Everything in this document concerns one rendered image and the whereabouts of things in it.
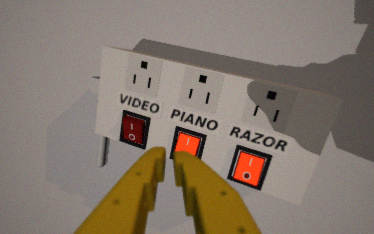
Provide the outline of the white power strip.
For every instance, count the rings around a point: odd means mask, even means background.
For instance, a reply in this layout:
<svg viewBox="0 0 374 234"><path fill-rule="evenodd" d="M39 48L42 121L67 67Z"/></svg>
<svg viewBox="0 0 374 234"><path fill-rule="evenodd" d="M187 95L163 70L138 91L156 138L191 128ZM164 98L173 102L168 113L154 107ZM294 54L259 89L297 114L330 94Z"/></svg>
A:
<svg viewBox="0 0 374 234"><path fill-rule="evenodd" d="M174 59L102 47L98 167L107 138L166 158L186 150L222 178L300 206L344 99Z"/></svg>

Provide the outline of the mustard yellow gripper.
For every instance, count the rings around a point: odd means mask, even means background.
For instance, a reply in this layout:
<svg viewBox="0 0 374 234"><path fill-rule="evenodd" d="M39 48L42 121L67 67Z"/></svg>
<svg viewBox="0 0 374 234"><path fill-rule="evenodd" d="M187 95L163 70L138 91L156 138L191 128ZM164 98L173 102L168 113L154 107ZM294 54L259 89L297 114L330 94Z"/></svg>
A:
<svg viewBox="0 0 374 234"><path fill-rule="evenodd" d="M73 234L145 234L165 163L164 147L146 151ZM240 194L201 159L186 150L174 151L173 165L196 234L262 234Z"/></svg>

